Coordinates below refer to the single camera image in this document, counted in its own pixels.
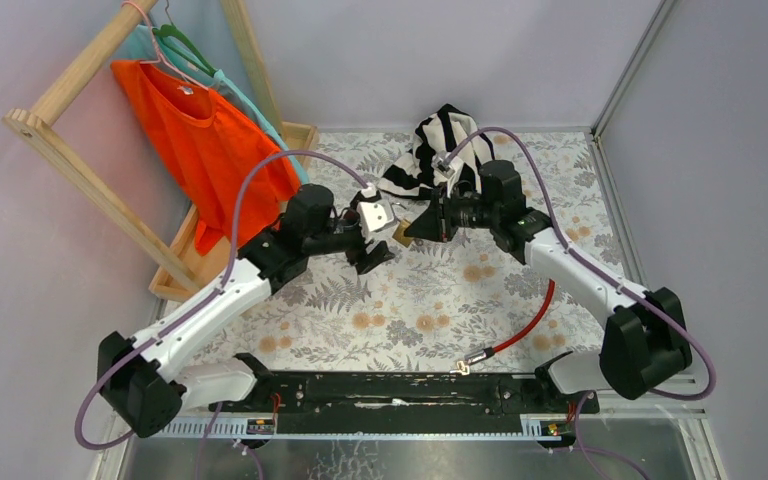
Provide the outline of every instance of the floral tablecloth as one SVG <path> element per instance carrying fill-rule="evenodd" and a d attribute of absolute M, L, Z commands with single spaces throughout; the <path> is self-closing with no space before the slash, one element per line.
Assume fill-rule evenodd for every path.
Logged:
<path fill-rule="evenodd" d="M 520 135 L 545 177 L 559 221 L 584 250 L 622 271 L 620 251 L 602 200 L 583 133 Z M 524 155 L 503 136 L 493 137 L 497 158 L 512 160 L 523 190 L 544 205 Z M 366 179 L 376 180 L 409 146 L 405 133 L 323 133 L 319 151 Z M 334 191 L 337 205 L 357 192 L 353 180 L 314 160 L 311 181 Z M 413 219 L 418 202 L 396 207 Z M 194 363 L 252 352 L 271 369 L 444 371 L 476 348 L 508 338 L 530 321 L 547 279 L 500 252 L 488 232 L 461 230 L 448 244 L 395 241 L 396 259 L 359 277 L 345 256 L 310 260 L 310 268 L 228 325 Z M 484 371 L 528 372 L 569 349 L 601 345 L 590 314 L 556 290 L 549 313 L 519 344 L 479 365 Z"/>

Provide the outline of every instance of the light blue garment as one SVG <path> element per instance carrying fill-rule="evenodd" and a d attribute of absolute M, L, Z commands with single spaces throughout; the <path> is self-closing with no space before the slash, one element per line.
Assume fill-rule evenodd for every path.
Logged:
<path fill-rule="evenodd" d="M 236 85 L 234 85 L 234 82 L 222 73 L 222 70 L 217 70 L 213 78 L 210 78 L 210 76 L 195 66 L 195 63 L 198 62 L 197 60 L 184 58 L 167 48 L 161 42 L 158 42 L 158 45 L 160 45 L 163 54 L 166 55 L 166 58 L 172 65 L 175 65 L 182 72 L 193 77 L 194 80 L 202 85 L 207 85 L 216 90 L 222 95 L 222 98 L 228 100 L 228 103 L 233 105 L 234 108 L 249 117 L 249 119 L 251 119 L 263 133 L 269 136 L 269 138 L 278 145 L 278 148 L 281 150 L 289 150 L 287 144 L 284 143 L 284 140 L 281 139 L 281 136 L 278 135 L 278 132 L 275 131 L 272 124 L 266 120 L 266 117 L 260 113 L 257 106 L 255 106 L 255 104 L 252 103 L 252 101 L 249 100 Z M 137 28 L 135 28 L 134 31 L 128 35 L 128 38 L 125 39 L 125 43 L 122 45 L 122 54 L 124 55 L 124 58 L 131 60 L 157 58 L 157 55 L 154 52 L 154 45 L 151 42 L 151 31 L 149 31 L 148 27 L 145 25 L 137 25 Z M 163 64 L 158 64 L 157 66 L 164 71 L 168 70 Z M 305 172 L 298 160 L 296 160 L 295 157 L 289 158 L 296 171 L 296 175 L 299 177 L 299 181 L 301 183 L 308 183 L 310 180 L 308 179 L 307 172 Z"/>

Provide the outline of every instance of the wall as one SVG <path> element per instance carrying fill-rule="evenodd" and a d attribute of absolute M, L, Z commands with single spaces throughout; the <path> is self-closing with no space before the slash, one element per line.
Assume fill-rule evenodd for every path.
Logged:
<path fill-rule="evenodd" d="M 768 478 L 768 3 L 679 2 L 604 145 L 650 284 L 718 366 L 726 470 Z"/>
<path fill-rule="evenodd" d="M 286 120 L 413 128 L 446 102 L 485 125 L 591 125 L 659 0 L 247 3 Z M 218 1 L 171 11 L 237 73 Z"/>
<path fill-rule="evenodd" d="M 148 321 L 151 259 L 1 124 L 30 107 L 118 2 L 0 0 L 0 479 L 85 478 L 72 423 L 99 340 Z M 167 240 L 184 198 L 103 69 L 57 130 Z M 100 440 L 105 409 L 87 421 Z"/>

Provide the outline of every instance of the wooden clothes rack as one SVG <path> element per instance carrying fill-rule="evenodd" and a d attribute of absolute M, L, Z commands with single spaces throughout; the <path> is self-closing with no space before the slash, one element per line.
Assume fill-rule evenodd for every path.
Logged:
<path fill-rule="evenodd" d="M 157 3 L 133 1 L 144 11 Z M 249 76 L 255 103 L 291 149 L 315 148 L 316 127 L 281 120 L 244 0 L 220 2 Z M 52 128 L 141 20 L 137 9 L 124 5 L 30 110 L 14 108 L 3 121 L 157 262 L 159 268 L 149 289 L 161 298 L 183 301 L 222 269 L 230 249 L 228 240 L 223 239 L 207 255 L 199 255 L 193 245 L 198 211 L 192 207 L 175 239 L 166 245 Z"/>

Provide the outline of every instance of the hanger hook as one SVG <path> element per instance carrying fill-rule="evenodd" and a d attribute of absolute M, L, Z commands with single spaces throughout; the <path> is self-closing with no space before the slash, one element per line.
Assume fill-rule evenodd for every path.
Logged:
<path fill-rule="evenodd" d="M 174 25 L 175 22 L 172 21 L 172 16 L 169 15 L 169 0 L 166 0 L 166 8 L 164 8 L 163 11 L 166 12 L 166 18 L 169 19 L 169 23 Z"/>

